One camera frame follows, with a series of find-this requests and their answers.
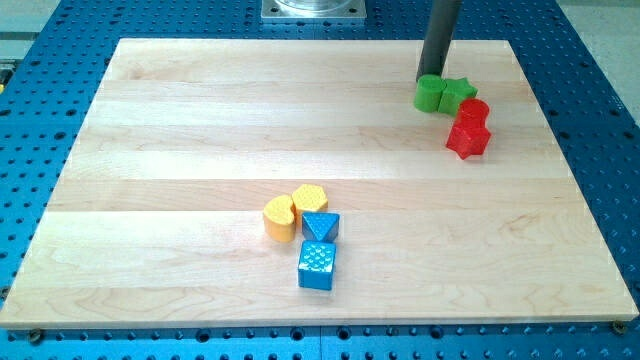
green cylinder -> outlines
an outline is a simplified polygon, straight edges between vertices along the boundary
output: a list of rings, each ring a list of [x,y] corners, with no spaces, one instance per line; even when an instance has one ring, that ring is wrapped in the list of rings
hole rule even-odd
[[[413,105],[424,112],[436,112],[440,106],[442,91],[447,86],[446,82],[438,75],[422,75],[418,79],[416,97]]]

blue cube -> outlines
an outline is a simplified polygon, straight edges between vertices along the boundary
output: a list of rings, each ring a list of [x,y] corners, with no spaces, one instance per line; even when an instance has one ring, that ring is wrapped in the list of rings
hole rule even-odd
[[[340,215],[326,212],[302,213],[302,235],[307,240],[333,242],[338,237]]]
[[[335,260],[335,244],[303,241],[298,261],[298,285],[304,288],[331,290]]]

blue triangle prism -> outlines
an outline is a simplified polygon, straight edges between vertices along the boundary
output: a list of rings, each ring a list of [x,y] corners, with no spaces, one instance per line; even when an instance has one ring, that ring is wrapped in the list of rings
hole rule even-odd
[[[302,213],[302,235],[306,240],[332,243],[338,237],[340,215],[325,212]]]

yellow block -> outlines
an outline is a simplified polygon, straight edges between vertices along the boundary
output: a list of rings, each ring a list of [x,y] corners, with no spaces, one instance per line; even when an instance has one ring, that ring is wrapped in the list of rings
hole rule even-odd
[[[292,241],[296,237],[295,211],[293,199],[289,195],[281,195],[269,201],[262,211],[267,234],[277,241]]]
[[[298,226],[302,225],[300,218],[303,212],[327,211],[329,208],[329,199],[327,199],[322,186],[304,184],[294,191],[291,197],[296,206],[296,223]]]

wood grain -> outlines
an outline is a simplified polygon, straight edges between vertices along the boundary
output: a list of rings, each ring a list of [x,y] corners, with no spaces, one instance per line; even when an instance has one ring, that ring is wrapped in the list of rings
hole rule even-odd
[[[412,106],[420,46],[121,40],[0,325],[637,316],[509,44],[451,47],[445,75],[492,109],[466,161],[452,119]],[[302,183],[342,215],[331,292],[297,286],[300,234],[264,233],[262,207]]]

